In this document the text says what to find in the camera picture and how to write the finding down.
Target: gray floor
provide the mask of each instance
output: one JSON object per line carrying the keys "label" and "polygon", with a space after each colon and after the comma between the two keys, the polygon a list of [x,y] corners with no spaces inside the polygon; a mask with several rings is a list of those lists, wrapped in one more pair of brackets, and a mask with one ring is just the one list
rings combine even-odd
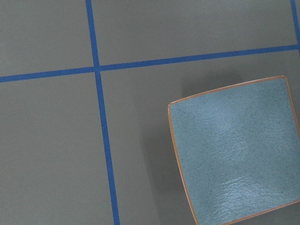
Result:
{"label": "gray floor", "polygon": [[[0,2],[0,76],[93,66],[84,1]],[[288,0],[92,3],[101,65],[297,44]],[[171,101],[285,75],[300,119],[297,50],[101,74],[121,225],[195,224]],[[0,96],[0,224],[113,225],[94,74],[3,82]],[[237,224],[299,225],[300,204]]]}

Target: gray surface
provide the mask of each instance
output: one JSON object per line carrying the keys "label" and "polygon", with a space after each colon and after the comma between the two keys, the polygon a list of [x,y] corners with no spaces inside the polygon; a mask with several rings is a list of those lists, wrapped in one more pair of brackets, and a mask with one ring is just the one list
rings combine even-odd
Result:
{"label": "gray surface", "polygon": [[296,44],[288,0],[98,0],[102,65]]}
{"label": "gray surface", "polygon": [[0,76],[93,65],[84,1],[0,5]]}
{"label": "gray surface", "polygon": [[300,201],[300,133],[284,78],[194,96],[169,110],[201,225]]}
{"label": "gray surface", "polygon": [[0,224],[112,225],[93,74],[0,83]]}
{"label": "gray surface", "polygon": [[[121,224],[194,224],[170,136],[170,102],[235,83],[285,75],[300,115],[299,73],[298,51],[103,72]],[[280,225],[284,218],[286,224],[298,225],[292,221],[300,220],[300,214],[294,213],[299,209],[293,206],[285,214],[278,210],[252,220],[258,225]]]}

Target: blue tape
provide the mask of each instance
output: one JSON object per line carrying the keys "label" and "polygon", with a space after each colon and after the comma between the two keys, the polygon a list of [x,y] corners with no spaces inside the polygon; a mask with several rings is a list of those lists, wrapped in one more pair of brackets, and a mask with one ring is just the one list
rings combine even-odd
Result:
{"label": "blue tape", "polygon": [[90,73],[90,72],[94,72],[94,67],[83,67],[83,68],[75,68],[75,69],[62,69],[62,70],[54,70],[54,71],[31,73],[31,74],[2,76],[2,77],[0,77],[0,83],[11,82],[11,81],[29,80],[29,79],[36,79],[36,78],[45,78],[45,77],[52,77],[52,76],[83,74],[83,73]]}
{"label": "blue tape", "polygon": [[275,53],[275,52],[291,51],[291,50],[297,50],[297,49],[298,49],[298,45],[286,45],[286,46],[258,48],[258,49],[232,51],[232,52],[219,52],[219,53],[211,53],[211,54],[183,56],[183,57],[159,59],[159,60],[128,62],[128,63],[100,66],[100,71],[136,68],[136,67],[149,67],[149,66],[154,66],[154,65],[163,65],[163,64],[171,64],[171,63],[180,63],[180,62],[191,62],[191,61],[198,61],[198,60],[210,60],[210,59],[235,57],[235,56],[242,56],[242,55]]}
{"label": "blue tape", "polygon": [[114,225],[120,225],[117,194],[116,194],[116,187],[115,187],[114,175],[113,175],[113,162],[112,162],[112,155],[111,155],[111,149],[109,144],[109,135],[108,135],[108,128],[107,128],[105,103],[104,103],[103,87],[102,87],[101,74],[100,74],[100,63],[99,63],[98,47],[97,47],[91,0],[86,0],[86,9],[88,15],[90,42],[91,42],[93,62],[95,68],[95,79],[96,79],[99,111],[100,111],[100,120],[101,120],[108,184],[109,184],[109,191],[111,195],[112,216],[113,216]]}
{"label": "blue tape", "polygon": [[297,38],[297,44],[300,51],[300,28],[299,28],[299,20],[297,15],[297,7],[295,0],[291,0],[291,7],[292,7],[292,18],[294,20],[294,27],[295,27],[295,33]]}

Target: orange edge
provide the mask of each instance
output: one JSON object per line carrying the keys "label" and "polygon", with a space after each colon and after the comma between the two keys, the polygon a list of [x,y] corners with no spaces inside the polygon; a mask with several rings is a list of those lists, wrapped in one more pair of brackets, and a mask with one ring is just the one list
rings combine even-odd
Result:
{"label": "orange edge", "polygon": [[[186,196],[187,196],[187,200],[188,200],[190,209],[191,209],[192,214],[193,214],[193,218],[196,222],[196,225],[200,225],[200,224],[199,224],[199,221],[197,219],[197,216],[196,216],[193,204],[192,204],[192,200],[191,200],[189,192],[188,192],[188,187],[187,187],[186,181],[184,179],[183,170],[182,170],[179,155],[178,155],[178,150],[177,150],[177,145],[176,145],[174,130],[173,130],[173,123],[172,123],[172,118],[171,118],[171,105],[176,104],[176,103],[181,102],[181,101],[184,101],[184,100],[187,100],[187,99],[190,99],[190,98],[195,98],[197,96],[213,93],[213,92],[220,91],[220,90],[226,90],[226,89],[229,89],[229,88],[236,88],[236,87],[247,85],[247,84],[258,83],[258,82],[263,82],[263,81],[270,81],[270,80],[276,80],[276,79],[285,79],[286,88],[287,88],[288,96],[289,96],[290,103],[291,103],[292,113],[293,113],[293,116],[294,116],[297,131],[298,131],[298,136],[300,138],[300,128],[299,128],[298,120],[297,120],[297,117],[296,117],[296,112],[295,112],[295,109],[294,109],[294,105],[293,105],[292,96],[291,96],[291,93],[290,93],[290,88],[289,88],[289,85],[288,85],[287,77],[285,77],[285,76],[273,76],[273,77],[263,78],[263,79],[259,79],[259,80],[254,80],[254,81],[249,81],[249,82],[244,82],[244,83],[238,83],[238,84],[234,84],[234,85],[230,85],[230,86],[226,86],[226,87],[222,87],[222,88],[217,88],[217,89],[205,91],[205,92],[202,92],[202,93],[199,93],[199,94],[191,95],[189,97],[184,97],[184,98],[179,99],[177,101],[171,102],[168,105],[168,119],[169,119],[169,126],[170,126],[170,131],[171,131],[171,137],[172,137],[172,142],[173,142],[173,146],[174,146],[175,156],[176,156],[177,164],[178,164],[178,167],[179,167],[179,172],[180,172],[181,180],[182,180],[182,183],[183,183],[183,187],[184,187],[184,190],[185,190],[185,193],[186,193]],[[288,205],[299,203],[299,202],[300,202],[300,199],[296,200],[296,201],[293,201],[293,202],[290,202],[290,203],[287,203],[287,204],[284,204],[284,205],[280,205],[278,207],[275,207],[275,208],[272,208],[272,209],[269,209],[269,210],[265,210],[265,211],[258,212],[258,213],[240,218],[240,219],[236,219],[236,220],[233,220],[231,222],[224,223],[222,225],[231,225],[233,223],[236,223],[236,222],[239,222],[239,221],[242,221],[242,220],[246,220],[246,219],[249,219],[249,218],[252,218],[252,217],[256,217],[256,216],[259,216],[261,214],[271,212],[271,211],[283,208],[283,207],[288,206]]]}

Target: vertical blue line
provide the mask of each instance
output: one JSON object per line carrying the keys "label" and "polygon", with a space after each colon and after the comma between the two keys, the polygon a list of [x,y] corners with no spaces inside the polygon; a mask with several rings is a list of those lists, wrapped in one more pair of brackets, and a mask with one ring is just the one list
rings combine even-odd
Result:
{"label": "vertical blue line", "polygon": [[114,225],[120,225],[117,194],[116,194],[116,187],[115,187],[114,176],[113,176],[113,162],[112,162],[112,155],[111,155],[111,149],[109,144],[103,87],[102,87],[101,73],[100,73],[100,63],[99,63],[99,56],[98,56],[95,24],[94,24],[93,11],[92,11],[92,3],[91,0],[86,0],[85,3],[86,3],[86,10],[88,15],[88,23],[89,23],[89,30],[90,30],[90,43],[91,43],[93,62],[95,68],[95,79],[96,79],[99,111],[100,111],[102,136],[103,136],[103,143],[104,143],[107,176],[108,176],[109,191],[110,191],[111,203],[112,203],[112,216],[113,216]]}
{"label": "vertical blue line", "polygon": [[298,20],[297,6],[295,0],[291,0],[291,7],[292,7],[292,18],[294,20],[295,33],[296,33],[297,44],[298,44],[298,49],[300,54],[300,28],[299,28],[299,20]]}

